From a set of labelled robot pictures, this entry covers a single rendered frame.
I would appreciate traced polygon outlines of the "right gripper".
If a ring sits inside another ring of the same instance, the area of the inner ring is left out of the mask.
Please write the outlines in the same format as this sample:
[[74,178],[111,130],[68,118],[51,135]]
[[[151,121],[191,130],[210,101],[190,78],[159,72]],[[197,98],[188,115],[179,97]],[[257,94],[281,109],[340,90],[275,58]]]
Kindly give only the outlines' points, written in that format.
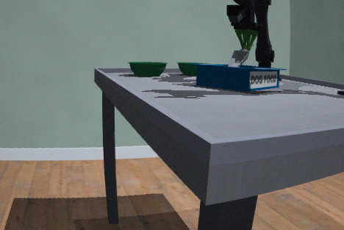
[[243,48],[247,42],[247,48],[248,48],[248,51],[250,51],[253,45],[253,42],[258,35],[259,28],[262,28],[262,24],[258,24],[254,22],[237,22],[237,23],[231,23],[231,26],[234,26],[234,29],[240,41],[241,47]]

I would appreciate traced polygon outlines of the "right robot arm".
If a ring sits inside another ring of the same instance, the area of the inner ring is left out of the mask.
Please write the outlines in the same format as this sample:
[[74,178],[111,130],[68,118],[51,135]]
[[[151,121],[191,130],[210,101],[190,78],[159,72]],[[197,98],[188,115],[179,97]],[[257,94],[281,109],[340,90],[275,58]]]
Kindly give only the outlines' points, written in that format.
[[268,34],[268,5],[271,5],[271,0],[233,1],[239,5],[227,5],[226,14],[230,22],[254,22],[256,15],[257,23],[263,25],[257,35],[256,61],[259,63],[259,67],[271,68],[275,57]]

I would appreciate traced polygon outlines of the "grey table edge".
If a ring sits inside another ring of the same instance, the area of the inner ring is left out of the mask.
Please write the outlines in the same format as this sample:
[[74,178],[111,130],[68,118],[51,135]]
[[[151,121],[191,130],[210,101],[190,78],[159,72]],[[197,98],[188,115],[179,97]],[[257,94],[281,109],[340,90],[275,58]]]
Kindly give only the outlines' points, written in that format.
[[[96,70],[97,69],[97,70]],[[131,68],[95,68],[94,73],[203,162],[222,165],[275,157],[344,143],[344,125],[294,132],[216,139],[104,73],[133,73]],[[103,74],[103,76],[102,76]],[[344,90],[343,84],[279,74],[280,79]]]

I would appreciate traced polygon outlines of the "blue dog food box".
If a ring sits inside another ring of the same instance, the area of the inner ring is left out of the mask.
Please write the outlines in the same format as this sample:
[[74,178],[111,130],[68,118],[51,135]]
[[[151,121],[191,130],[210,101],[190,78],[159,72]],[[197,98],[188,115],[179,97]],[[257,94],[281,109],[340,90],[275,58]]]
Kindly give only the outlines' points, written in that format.
[[279,70],[281,68],[241,65],[239,69],[236,69],[237,67],[227,67],[228,65],[222,64],[188,65],[197,65],[196,85],[199,86],[244,92],[279,87]]

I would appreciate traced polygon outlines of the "green bowl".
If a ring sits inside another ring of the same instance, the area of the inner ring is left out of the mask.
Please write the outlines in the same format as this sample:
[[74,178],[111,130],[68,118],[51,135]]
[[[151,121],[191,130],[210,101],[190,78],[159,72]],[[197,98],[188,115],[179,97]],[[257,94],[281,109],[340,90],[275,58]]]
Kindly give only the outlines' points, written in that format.
[[128,62],[136,76],[159,76],[166,67],[166,62]]
[[188,64],[208,64],[208,63],[197,63],[197,62],[177,62],[179,64],[180,71],[187,76],[196,76],[197,65]]

